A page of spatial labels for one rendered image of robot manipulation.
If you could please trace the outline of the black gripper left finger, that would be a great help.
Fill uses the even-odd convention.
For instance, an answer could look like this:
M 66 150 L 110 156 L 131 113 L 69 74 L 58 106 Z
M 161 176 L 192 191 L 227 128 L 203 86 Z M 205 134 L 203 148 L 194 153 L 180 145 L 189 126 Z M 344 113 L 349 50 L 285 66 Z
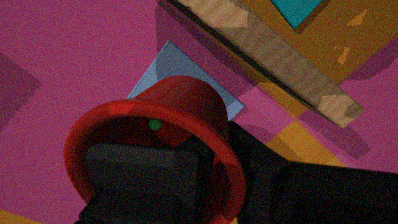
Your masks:
M 178 196 L 182 224 L 201 224 L 214 156 L 192 135 L 174 148 L 101 142 L 88 149 L 86 164 L 95 194 L 109 188 Z

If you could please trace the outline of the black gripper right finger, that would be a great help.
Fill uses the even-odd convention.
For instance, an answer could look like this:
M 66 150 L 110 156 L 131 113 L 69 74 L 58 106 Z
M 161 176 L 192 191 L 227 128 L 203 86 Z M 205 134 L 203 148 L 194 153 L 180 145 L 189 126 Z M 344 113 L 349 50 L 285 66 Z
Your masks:
M 237 224 L 287 224 L 304 196 L 398 209 L 398 173 L 291 161 L 236 122 L 228 126 L 246 180 Z

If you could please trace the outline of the red cup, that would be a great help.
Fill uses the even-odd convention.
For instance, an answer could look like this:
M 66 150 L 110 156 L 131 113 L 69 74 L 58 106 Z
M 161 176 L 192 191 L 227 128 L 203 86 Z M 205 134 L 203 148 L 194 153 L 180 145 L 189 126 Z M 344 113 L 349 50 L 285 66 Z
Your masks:
M 162 121 L 159 130 L 149 127 L 151 118 Z M 86 164 L 93 145 L 121 142 L 174 148 L 192 135 L 215 153 L 201 224 L 230 224 L 244 202 L 245 174 L 230 145 L 224 101 L 212 86 L 195 77 L 170 76 L 134 98 L 110 101 L 85 113 L 65 140 L 66 171 L 88 203 L 95 195 Z

